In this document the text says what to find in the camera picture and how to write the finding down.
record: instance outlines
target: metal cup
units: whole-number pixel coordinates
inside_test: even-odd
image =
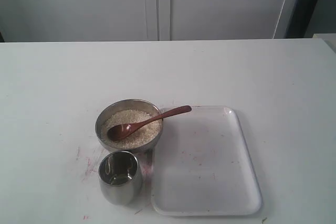
[[[99,165],[100,189],[109,202],[126,205],[139,193],[142,174],[138,159],[130,152],[107,155]]]

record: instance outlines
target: table surface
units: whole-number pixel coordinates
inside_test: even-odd
[[[321,39],[0,44],[0,61],[0,223],[335,223],[336,55]],[[127,98],[233,108],[261,210],[107,203],[94,124]]]

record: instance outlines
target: uncooked rice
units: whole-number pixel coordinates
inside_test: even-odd
[[[132,149],[140,147],[150,142],[153,138],[157,136],[160,131],[161,122],[154,121],[150,124],[147,124],[130,136],[118,142],[112,142],[111,140],[109,140],[109,138],[107,137],[107,131],[118,124],[139,123],[151,117],[152,116],[150,114],[140,110],[123,110],[117,112],[110,119],[107,119],[106,122],[102,125],[100,131],[101,139],[103,140],[103,142],[108,142],[108,145],[113,148]]]

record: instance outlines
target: tray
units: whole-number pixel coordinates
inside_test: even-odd
[[[228,107],[197,106],[164,119],[153,155],[151,202],[160,214],[242,216],[261,206],[239,120]]]

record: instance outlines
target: tray rim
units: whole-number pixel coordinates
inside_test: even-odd
[[[198,212],[183,212],[183,211],[165,211],[165,210],[162,210],[160,207],[158,207],[158,205],[156,204],[155,202],[155,195],[153,193],[153,190],[154,190],[154,176],[152,175],[152,181],[151,181],[151,204],[153,206],[153,208],[155,209],[155,211],[161,215],[164,215],[164,216],[172,216],[172,217],[188,217],[188,216],[249,216],[249,215],[253,215],[255,214],[256,212],[258,212],[260,209],[261,209],[261,206],[263,204],[263,198],[261,196],[261,191],[260,191],[260,186],[259,186],[259,183],[258,183],[258,180],[257,180],[257,175],[256,175],[256,172],[255,172],[255,169],[253,167],[253,163],[252,163],[252,160],[251,160],[251,156],[250,156],[250,153],[248,151],[248,147],[247,147],[247,143],[246,143],[246,140],[245,140],[245,137],[244,137],[244,133],[243,133],[243,130],[242,130],[242,127],[241,127],[241,124],[240,124],[240,121],[239,121],[239,118],[238,118],[238,115],[237,113],[231,109],[230,107],[227,107],[227,106],[224,106],[224,105],[210,105],[210,106],[191,106],[192,108],[204,108],[204,107],[208,107],[208,108],[214,108],[214,107],[220,107],[220,108],[224,108],[224,110],[228,109],[229,111],[232,111],[232,116],[234,116],[235,120],[237,121],[237,124],[238,124],[238,131],[239,131],[239,134],[240,134],[240,137],[242,138],[243,140],[243,145],[244,145],[244,151],[247,155],[247,158],[248,158],[248,167],[249,169],[251,170],[251,173],[252,173],[252,179],[254,181],[254,184],[256,186],[256,191],[257,191],[257,200],[258,200],[258,203],[256,204],[256,207],[254,209],[252,209],[251,211],[246,211],[244,213],[242,212],[239,212],[239,213],[231,213],[231,214],[227,214],[227,213],[224,213],[224,212],[220,212],[220,211],[212,211],[212,212],[206,212],[206,211],[198,211]],[[165,109],[172,109],[172,108],[175,108],[174,106],[172,107],[168,107],[168,108],[162,108],[160,109],[161,112],[164,111]],[[156,147],[153,149],[153,153],[152,153],[152,171],[153,171],[153,174],[155,173],[155,149]]]

